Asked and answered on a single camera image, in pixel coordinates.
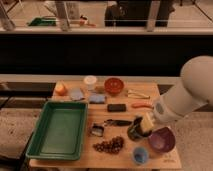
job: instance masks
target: orange toy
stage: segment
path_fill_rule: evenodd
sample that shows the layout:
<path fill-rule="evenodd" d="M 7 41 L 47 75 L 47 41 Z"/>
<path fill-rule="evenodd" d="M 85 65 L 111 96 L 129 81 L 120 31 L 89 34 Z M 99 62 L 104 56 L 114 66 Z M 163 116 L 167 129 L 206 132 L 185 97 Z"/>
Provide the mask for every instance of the orange toy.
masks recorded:
<path fill-rule="evenodd" d="M 64 84 L 57 84 L 55 87 L 55 92 L 59 95 L 59 96 L 63 96 L 67 93 L 67 89 L 64 86 Z"/>

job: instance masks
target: purple bowl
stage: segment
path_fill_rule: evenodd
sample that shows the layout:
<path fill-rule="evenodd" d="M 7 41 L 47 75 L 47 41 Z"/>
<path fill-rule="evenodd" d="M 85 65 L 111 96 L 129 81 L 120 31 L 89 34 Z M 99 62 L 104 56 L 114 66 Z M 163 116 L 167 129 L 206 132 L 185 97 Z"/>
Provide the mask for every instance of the purple bowl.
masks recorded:
<path fill-rule="evenodd" d="M 148 142 L 155 151 L 166 153 L 175 147 L 175 136 L 169 128 L 164 127 L 154 131 L 148 137 Z"/>

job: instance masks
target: green object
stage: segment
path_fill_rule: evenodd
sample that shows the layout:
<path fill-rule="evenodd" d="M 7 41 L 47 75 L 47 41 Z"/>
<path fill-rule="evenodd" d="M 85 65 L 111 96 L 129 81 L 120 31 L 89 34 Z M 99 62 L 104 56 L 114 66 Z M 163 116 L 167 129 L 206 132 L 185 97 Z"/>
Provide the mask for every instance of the green object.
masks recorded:
<path fill-rule="evenodd" d="M 56 26 L 55 18 L 35 18 L 28 26 Z"/>
<path fill-rule="evenodd" d="M 86 103 L 47 102 L 26 156 L 33 159 L 78 160 L 83 146 L 86 118 Z"/>

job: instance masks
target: pile of nuts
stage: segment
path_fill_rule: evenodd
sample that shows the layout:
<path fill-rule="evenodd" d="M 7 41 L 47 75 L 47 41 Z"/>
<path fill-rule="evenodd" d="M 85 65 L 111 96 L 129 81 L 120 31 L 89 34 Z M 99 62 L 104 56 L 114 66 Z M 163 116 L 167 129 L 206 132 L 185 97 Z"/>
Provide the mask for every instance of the pile of nuts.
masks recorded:
<path fill-rule="evenodd" d="M 102 143 L 94 144 L 93 147 L 98 152 L 106 152 L 110 154 L 118 154 L 123 148 L 124 138 L 117 136 L 110 141 L 103 141 Z"/>

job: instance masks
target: sponge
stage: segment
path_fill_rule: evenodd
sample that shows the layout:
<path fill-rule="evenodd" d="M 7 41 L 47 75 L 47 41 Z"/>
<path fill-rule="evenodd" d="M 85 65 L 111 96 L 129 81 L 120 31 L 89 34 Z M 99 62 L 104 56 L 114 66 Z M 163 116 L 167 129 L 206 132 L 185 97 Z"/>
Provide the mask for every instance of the sponge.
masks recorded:
<path fill-rule="evenodd" d="M 141 122 L 141 128 L 142 128 L 143 134 L 149 133 L 154 128 L 153 121 L 151 120 L 151 117 L 148 113 L 143 115 L 143 120 Z"/>

